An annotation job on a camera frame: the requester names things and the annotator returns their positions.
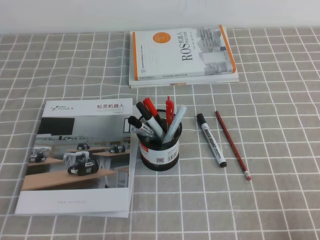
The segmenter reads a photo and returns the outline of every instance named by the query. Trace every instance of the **orange label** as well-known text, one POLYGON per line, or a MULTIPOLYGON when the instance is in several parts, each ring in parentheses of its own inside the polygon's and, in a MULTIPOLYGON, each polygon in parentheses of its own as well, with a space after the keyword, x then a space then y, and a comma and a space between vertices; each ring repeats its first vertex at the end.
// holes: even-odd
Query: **orange label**
POLYGON ((155 41, 158 44, 165 44, 169 42, 170 39, 171 39, 170 34, 166 32, 158 32, 155 35, 153 35, 153 41, 155 41))

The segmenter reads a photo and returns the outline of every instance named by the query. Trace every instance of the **book cover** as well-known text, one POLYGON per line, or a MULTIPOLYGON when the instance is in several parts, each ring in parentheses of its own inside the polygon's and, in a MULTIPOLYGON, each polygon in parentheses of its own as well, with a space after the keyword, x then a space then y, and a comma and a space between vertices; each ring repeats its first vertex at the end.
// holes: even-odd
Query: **book cover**
POLYGON ((236 72, 223 27, 132 32, 136 81, 236 72))
POLYGON ((128 211, 132 112, 131 98, 47 101, 15 214, 128 211))
POLYGON ((135 80, 134 71, 134 51, 133 51, 133 33, 130 38, 130 64, 129 64, 129 85, 131 88, 162 87, 171 85, 189 85, 189 84, 216 84, 216 83, 236 83, 239 82, 238 71, 231 74, 205 75, 205 76, 187 76, 172 77, 163 79, 145 79, 135 80))

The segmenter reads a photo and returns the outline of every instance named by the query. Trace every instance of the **white wall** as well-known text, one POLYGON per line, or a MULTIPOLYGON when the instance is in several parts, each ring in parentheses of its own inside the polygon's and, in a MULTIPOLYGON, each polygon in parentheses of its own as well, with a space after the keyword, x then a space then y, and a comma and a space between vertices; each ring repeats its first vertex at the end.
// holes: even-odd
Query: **white wall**
POLYGON ((130 133, 123 133, 123 129, 123 115, 76 116, 72 136, 94 137, 114 142, 130 137, 130 133))
POLYGON ((319 0, 1 0, 0 33, 320 26, 319 0))

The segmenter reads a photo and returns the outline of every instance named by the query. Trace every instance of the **marker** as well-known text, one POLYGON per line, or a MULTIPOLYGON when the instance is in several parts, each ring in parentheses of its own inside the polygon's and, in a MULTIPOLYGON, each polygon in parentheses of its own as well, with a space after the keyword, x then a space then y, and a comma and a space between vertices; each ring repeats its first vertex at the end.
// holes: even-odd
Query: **marker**
POLYGON ((173 101, 170 100, 170 97, 168 96, 168 99, 165 101, 165 115, 166 115, 167 130, 174 119, 174 111, 175 111, 175 104, 173 101))
POLYGON ((184 116, 185 112, 187 110, 187 107, 185 105, 180 105, 178 111, 176 112, 173 121, 168 129, 168 132, 165 135, 165 138, 162 142, 162 144, 170 142, 173 138, 174 135, 179 127, 179 124, 182 120, 182 117, 184 116))
POLYGON ((141 135, 141 136, 145 136, 145 141, 146 142, 150 142, 150 141, 155 141, 157 144, 161 144, 162 141, 160 140, 160 138, 155 134, 151 134, 147 131, 145 131, 144 129, 138 129, 136 127, 132 127, 131 128, 131 132, 135 133, 137 135, 141 135))
POLYGON ((142 102, 138 102, 136 104, 137 109, 140 111, 141 115, 144 117, 144 119, 148 122, 150 127, 155 131, 155 133, 158 135, 158 137, 161 139, 161 141, 165 138, 166 134, 162 127, 157 123, 155 118, 151 115, 151 113, 146 109, 144 104, 142 102))
POLYGON ((149 110, 151 115, 154 117, 154 119, 157 121, 157 123, 162 127, 161 118, 158 114, 157 109, 155 108, 154 104, 152 103, 151 99, 147 97, 143 100, 144 106, 149 110))
POLYGON ((214 136, 212 135, 211 131, 210 131, 210 128, 205 120, 205 117, 202 113, 199 113, 197 116, 196 116, 196 119, 199 123, 199 125, 201 125, 201 128, 202 130, 204 131, 204 135, 206 136, 206 139, 208 140, 209 142, 209 145, 213 151, 213 154, 216 158, 216 160, 218 161, 218 164, 221 168, 224 168, 227 166, 227 162, 220 150, 220 148, 218 147, 218 144, 214 138, 214 136))
POLYGON ((151 134, 150 132, 147 132, 144 129, 139 129, 136 127, 132 127, 131 132, 135 134, 139 134, 141 136, 149 137, 149 138, 154 138, 156 136, 155 133, 151 134))
POLYGON ((128 118, 128 123, 135 126, 137 129, 144 130, 149 134, 154 134, 154 131, 150 127, 139 121, 135 116, 130 116, 128 118))

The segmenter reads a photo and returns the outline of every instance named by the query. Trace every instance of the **robot brochure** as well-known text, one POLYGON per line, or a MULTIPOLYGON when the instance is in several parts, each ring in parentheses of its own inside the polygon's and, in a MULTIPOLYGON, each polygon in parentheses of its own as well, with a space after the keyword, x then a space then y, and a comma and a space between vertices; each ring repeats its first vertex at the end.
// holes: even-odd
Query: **robot brochure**
POLYGON ((132 114, 131 98, 47 101, 15 214, 128 212, 132 114))

